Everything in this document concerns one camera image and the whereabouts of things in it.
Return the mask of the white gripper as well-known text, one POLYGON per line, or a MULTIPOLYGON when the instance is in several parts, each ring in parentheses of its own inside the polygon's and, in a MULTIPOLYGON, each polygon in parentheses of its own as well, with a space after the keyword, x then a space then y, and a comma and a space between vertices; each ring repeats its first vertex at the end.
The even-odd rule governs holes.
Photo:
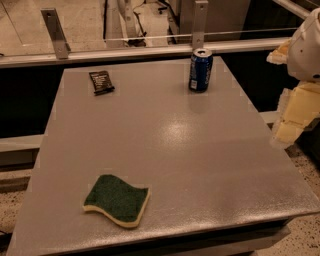
POLYGON ((301 82, 280 95, 270 143, 286 149, 320 114, 320 8, 314 9, 293 34, 269 53, 271 64, 287 63, 288 74, 301 82))

